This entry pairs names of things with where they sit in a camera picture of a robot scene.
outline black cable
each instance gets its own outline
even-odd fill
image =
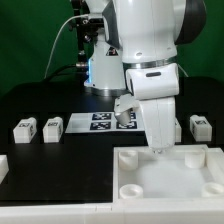
[[[58,77],[58,76],[66,76],[66,75],[71,75],[74,73],[60,73],[62,71],[65,71],[66,69],[69,68],[76,68],[76,65],[72,64],[72,65],[64,65],[61,68],[58,68],[57,70],[55,70],[51,75],[47,76],[43,82],[49,82],[51,79]],[[84,72],[76,72],[75,74],[84,74]]]

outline small white block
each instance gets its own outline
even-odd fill
[[[59,142],[63,133],[63,120],[60,117],[49,119],[44,126],[44,142],[54,143]]]
[[[37,121],[35,118],[23,119],[14,128],[15,143],[30,143],[37,132]]]
[[[205,165],[205,150],[191,149],[185,153],[185,165],[192,169],[200,169]]]
[[[4,180],[6,174],[9,171],[7,157],[5,155],[0,156],[0,184]]]
[[[191,116],[190,131],[197,142],[209,142],[212,140],[212,126],[205,117]]]
[[[181,142],[182,128],[181,128],[180,123],[178,122],[177,119],[176,119],[176,122],[175,122],[175,126],[176,126],[176,142]]]

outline white plastic block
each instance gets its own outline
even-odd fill
[[[63,133],[63,120],[60,117],[49,119],[44,126],[44,142],[55,143],[59,142]]]
[[[7,157],[5,155],[0,156],[0,184],[4,180],[6,174],[9,171]]]
[[[175,122],[175,127],[176,127],[176,142],[179,143],[179,142],[181,142],[182,128],[181,128],[180,123],[178,122],[177,119],[176,119],[176,122]]]
[[[205,165],[205,150],[191,149],[185,153],[185,165],[192,169],[200,169]]]
[[[35,118],[21,120],[13,130],[15,143],[30,143],[37,132],[36,125]]]
[[[212,126],[205,117],[191,116],[190,131],[196,142],[209,142],[212,140]]]
[[[129,150],[119,153],[119,166],[123,170],[135,170],[138,168],[138,152]]]

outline white plastic holder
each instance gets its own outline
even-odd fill
[[[8,160],[6,155],[0,156],[0,184],[9,171]]]
[[[21,120],[13,130],[15,143],[30,143],[37,132],[36,125],[35,118]]]
[[[178,122],[177,119],[176,119],[176,122],[175,122],[175,127],[176,127],[176,143],[180,143],[181,142],[181,136],[182,136],[182,128],[181,128],[180,123]]]
[[[63,120],[60,117],[49,119],[44,126],[43,135],[45,143],[57,143],[63,133]]]
[[[121,199],[138,199],[143,198],[143,189],[136,184],[127,184],[119,190]]]
[[[209,142],[212,140],[212,126],[205,117],[191,116],[190,131],[196,142]]]
[[[224,185],[216,182],[206,183],[202,188],[201,196],[205,198],[224,197]]]

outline white box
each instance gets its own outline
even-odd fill
[[[30,143],[37,132],[36,124],[35,118],[21,120],[13,130],[15,143]]]
[[[209,142],[212,140],[212,126],[205,117],[191,116],[190,131],[196,142]]]
[[[63,120],[60,117],[49,119],[44,126],[43,135],[45,143],[57,143],[63,133]]]

